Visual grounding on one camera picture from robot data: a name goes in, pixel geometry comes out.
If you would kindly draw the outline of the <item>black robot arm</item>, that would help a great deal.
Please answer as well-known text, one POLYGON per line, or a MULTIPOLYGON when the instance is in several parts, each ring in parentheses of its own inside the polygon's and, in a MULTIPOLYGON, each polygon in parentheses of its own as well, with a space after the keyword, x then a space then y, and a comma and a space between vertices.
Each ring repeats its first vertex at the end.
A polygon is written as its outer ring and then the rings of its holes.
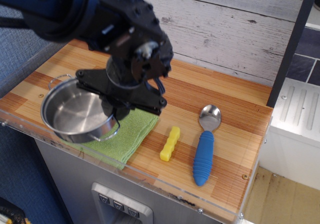
POLYGON ((160 115, 167 105, 160 80, 171 70, 173 48, 152 4, 145 0, 0 0, 22 19, 6 28, 31 29, 44 40, 86 42, 109 54, 103 70, 78 70, 77 86, 100 95, 120 116, 141 109, 160 115))

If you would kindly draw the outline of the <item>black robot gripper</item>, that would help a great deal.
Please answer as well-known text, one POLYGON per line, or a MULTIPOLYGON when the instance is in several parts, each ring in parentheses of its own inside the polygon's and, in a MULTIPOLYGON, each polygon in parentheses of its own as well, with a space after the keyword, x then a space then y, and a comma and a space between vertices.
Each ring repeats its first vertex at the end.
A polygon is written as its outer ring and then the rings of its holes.
POLYGON ((160 115, 167 105, 159 78, 154 80, 157 88, 146 80, 136 81, 129 63, 120 58, 110 58, 104 69, 77 70, 75 77, 79 88, 100 96, 104 115, 117 121, 126 118, 135 108, 160 115))

